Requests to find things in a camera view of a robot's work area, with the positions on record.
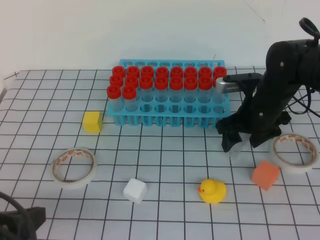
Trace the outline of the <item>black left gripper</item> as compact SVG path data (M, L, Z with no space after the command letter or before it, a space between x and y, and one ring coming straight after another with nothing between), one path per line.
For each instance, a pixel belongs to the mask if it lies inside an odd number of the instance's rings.
M37 240L37 230L46 221L45 207L20 208L18 212L17 235L20 240Z

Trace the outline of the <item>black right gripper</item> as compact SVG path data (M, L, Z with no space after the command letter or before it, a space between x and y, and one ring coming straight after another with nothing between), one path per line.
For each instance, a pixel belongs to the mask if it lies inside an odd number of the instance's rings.
M244 80L240 86L245 99L238 110L239 116L230 115L215 124L222 135L225 153L242 142L240 133L251 134L249 141L253 148L281 135L278 118L299 84L294 69L280 67L267 69L259 79Z

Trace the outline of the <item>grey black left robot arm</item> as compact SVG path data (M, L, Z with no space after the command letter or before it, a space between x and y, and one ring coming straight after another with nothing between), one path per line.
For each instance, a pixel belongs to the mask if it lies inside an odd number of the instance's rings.
M12 205L14 211L0 213L0 238L2 240L36 240L37 230L46 221L46 208L24 208L9 195L1 192L0 198Z

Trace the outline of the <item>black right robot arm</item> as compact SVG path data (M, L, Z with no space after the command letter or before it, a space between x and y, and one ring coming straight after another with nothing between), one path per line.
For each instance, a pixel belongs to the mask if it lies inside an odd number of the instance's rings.
M245 95L237 112L215 124L223 151L240 143L241 133L256 148L282 133L280 125L291 120L285 107L302 85L320 89L320 46L313 40L276 42L266 54L264 74L226 75L216 84L235 84Z

